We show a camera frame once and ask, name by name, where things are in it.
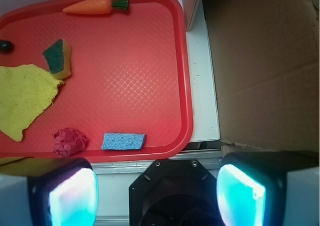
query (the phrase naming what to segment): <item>yellow cloth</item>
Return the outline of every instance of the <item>yellow cloth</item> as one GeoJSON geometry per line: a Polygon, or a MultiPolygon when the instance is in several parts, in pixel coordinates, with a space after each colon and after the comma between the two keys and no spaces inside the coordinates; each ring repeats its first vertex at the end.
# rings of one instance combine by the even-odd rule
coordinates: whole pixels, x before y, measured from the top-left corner
{"type": "Polygon", "coordinates": [[[22,131],[50,106],[63,83],[33,64],[0,67],[0,130],[20,142],[22,131]]]}

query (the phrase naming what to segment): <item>orange carrot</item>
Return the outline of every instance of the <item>orange carrot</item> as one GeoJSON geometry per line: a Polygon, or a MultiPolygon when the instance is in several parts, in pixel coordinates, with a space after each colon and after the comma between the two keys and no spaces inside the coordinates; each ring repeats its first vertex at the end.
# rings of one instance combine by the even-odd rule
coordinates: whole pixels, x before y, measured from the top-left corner
{"type": "Polygon", "coordinates": [[[111,12],[112,8],[127,10],[128,0],[117,0],[114,2],[111,0],[86,0],[64,8],[63,12],[71,14],[98,15],[108,14],[111,12]]]}

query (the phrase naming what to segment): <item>bolt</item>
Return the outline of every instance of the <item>bolt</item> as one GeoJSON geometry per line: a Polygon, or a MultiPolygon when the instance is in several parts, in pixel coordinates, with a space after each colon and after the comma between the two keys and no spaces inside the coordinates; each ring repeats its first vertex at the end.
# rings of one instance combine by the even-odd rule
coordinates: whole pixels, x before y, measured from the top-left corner
{"type": "Polygon", "coordinates": [[[192,166],[193,167],[197,167],[198,166],[198,162],[197,161],[192,161],[192,166]]]}

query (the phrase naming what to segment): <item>crumpled ball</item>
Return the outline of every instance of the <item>crumpled ball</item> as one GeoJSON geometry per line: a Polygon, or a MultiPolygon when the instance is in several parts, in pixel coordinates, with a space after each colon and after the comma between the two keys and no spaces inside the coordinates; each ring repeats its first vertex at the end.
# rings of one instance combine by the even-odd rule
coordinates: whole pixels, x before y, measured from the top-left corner
{"type": "Polygon", "coordinates": [[[68,127],[58,130],[52,136],[55,140],[53,152],[62,157],[83,151],[88,141],[81,132],[68,127]]]}

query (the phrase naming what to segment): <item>red tray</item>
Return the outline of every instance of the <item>red tray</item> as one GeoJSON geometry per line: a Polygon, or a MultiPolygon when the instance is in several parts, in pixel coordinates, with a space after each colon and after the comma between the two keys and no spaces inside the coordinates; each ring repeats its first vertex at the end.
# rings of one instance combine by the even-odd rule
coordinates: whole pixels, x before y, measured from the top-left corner
{"type": "Polygon", "coordinates": [[[0,38],[15,49],[0,65],[36,64],[58,39],[72,48],[72,76],[54,104],[24,130],[22,142],[0,132],[0,157],[57,157],[52,134],[76,128],[89,140],[74,157],[90,162],[171,157],[189,142],[193,114],[184,15],[177,0],[129,0],[128,11],[67,15],[83,0],[55,0],[0,18],[0,38]],[[141,150],[100,150],[105,132],[145,133],[141,150]]]}

